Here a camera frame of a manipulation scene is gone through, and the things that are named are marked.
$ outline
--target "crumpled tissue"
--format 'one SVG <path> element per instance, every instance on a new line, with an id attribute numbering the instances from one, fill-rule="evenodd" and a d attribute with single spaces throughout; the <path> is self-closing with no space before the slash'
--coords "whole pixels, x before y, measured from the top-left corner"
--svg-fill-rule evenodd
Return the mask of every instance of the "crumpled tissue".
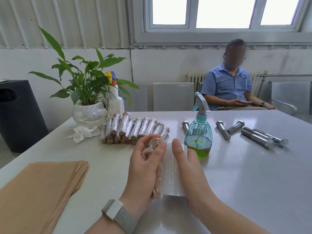
<path id="1" fill-rule="evenodd" d="M 85 137 L 92 137 L 92 136 L 97 136 L 101 134 L 101 131 L 99 130 L 97 126 L 95 126 L 93 129 L 88 129 L 83 126 L 77 126 L 76 128 L 74 128 L 74 131 L 76 133 L 71 136 L 68 136 L 67 138 L 74 138 L 74 141 L 76 143 L 79 143 Z"/>

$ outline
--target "wristwatch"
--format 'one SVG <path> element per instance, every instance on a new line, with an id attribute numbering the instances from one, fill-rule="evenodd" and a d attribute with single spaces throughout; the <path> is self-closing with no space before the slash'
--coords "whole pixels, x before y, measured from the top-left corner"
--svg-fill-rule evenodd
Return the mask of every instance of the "wristwatch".
<path id="1" fill-rule="evenodd" d="M 262 101 L 262 103 L 260 103 L 259 106 L 260 106 L 260 107 L 263 107 L 265 103 L 266 103 L 265 101 Z"/>
<path id="2" fill-rule="evenodd" d="M 131 234 L 138 223 L 138 220 L 124 208 L 119 200 L 110 199 L 103 207 L 102 213 L 117 223 L 126 234 Z"/>

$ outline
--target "window pane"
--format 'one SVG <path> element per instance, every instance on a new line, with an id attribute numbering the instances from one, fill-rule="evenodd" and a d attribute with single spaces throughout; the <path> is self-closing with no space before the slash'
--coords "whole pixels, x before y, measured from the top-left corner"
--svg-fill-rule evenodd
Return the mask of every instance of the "window pane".
<path id="1" fill-rule="evenodd" d="M 196 28 L 247 29 L 255 0 L 199 0 Z"/>
<path id="2" fill-rule="evenodd" d="M 188 0 L 153 0 L 154 25 L 185 25 Z"/>
<path id="3" fill-rule="evenodd" d="M 267 0 L 261 25 L 291 25 L 299 0 Z"/>

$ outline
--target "metal bolt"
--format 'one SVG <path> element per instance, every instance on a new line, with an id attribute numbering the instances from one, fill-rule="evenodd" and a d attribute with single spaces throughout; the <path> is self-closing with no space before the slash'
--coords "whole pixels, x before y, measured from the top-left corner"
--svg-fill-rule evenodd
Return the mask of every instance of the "metal bolt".
<path id="1" fill-rule="evenodd" d="M 182 126 L 184 128 L 185 133 L 188 131 L 188 127 L 190 126 L 190 124 L 188 123 L 188 121 L 184 121 L 182 122 Z"/>
<path id="2" fill-rule="evenodd" d="M 280 138 L 277 138 L 277 137 L 275 137 L 275 136 L 273 136 L 273 135 L 270 135 L 270 134 L 268 134 L 268 133 L 265 133 L 265 132 L 263 132 L 263 131 L 261 131 L 261 130 L 258 130 L 258 129 L 253 129 L 254 131 L 257 131 L 257 132 L 259 132 L 259 133 L 261 133 L 261 134 L 263 134 L 263 135 L 266 135 L 266 136 L 268 136 L 268 137 L 273 137 L 273 140 L 274 140 L 274 142 L 276 143 L 276 144 L 278 144 L 280 147 L 282 147 L 282 148 L 284 148 L 284 147 L 286 147 L 287 145 L 288 145 L 288 139 L 280 139 Z"/>
<path id="3" fill-rule="evenodd" d="M 223 121 L 217 121 L 217 122 L 216 122 L 216 126 L 219 128 L 219 130 L 221 131 L 223 137 L 224 137 L 226 140 L 231 139 L 231 136 L 229 135 L 229 133 L 227 132 L 227 130 L 224 128 Z"/>
<path id="4" fill-rule="evenodd" d="M 273 136 L 266 136 L 266 135 L 264 135 L 264 134 L 261 134 L 261 133 L 258 132 L 258 131 L 255 131 L 255 130 L 253 130 L 253 129 L 247 127 L 247 126 L 245 126 L 243 129 L 249 131 L 250 133 L 253 133 L 254 135 L 260 136 L 260 137 L 262 137 L 262 138 L 264 138 L 264 139 L 266 139 L 266 140 L 272 140 L 272 141 L 274 141 L 274 137 L 273 137 Z"/>
<path id="5" fill-rule="evenodd" d="M 259 142 L 260 144 L 262 144 L 266 149 L 271 149 L 274 146 L 274 141 L 272 140 L 266 140 L 258 135 L 255 135 L 247 130 L 242 129 L 241 133 L 247 137 L 249 137 L 250 139 Z"/>
<path id="6" fill-rule="evenodd" d="M 236 131 L 238 128 L 242 128 L 244 125 L 245 125 L 245 122 L 238 121 L 238 122 L 236 122 L 236 124 L 234 126 L 232 126 L 229 129 L 227 129 L 227 132 L 229 134 L 232 134 L 234 131 Z"/>

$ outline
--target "khaki pants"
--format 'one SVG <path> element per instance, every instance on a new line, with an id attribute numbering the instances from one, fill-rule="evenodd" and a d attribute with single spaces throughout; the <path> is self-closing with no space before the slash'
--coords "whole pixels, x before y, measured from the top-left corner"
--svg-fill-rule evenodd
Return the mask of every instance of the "khaki pants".
<path id="1" fill-rule="evenodd" d="M 247 107 L 218 107 L 214 111 L 236 111 L 236 110 L 267 110 L 263 107 L 247 106 Z"/>

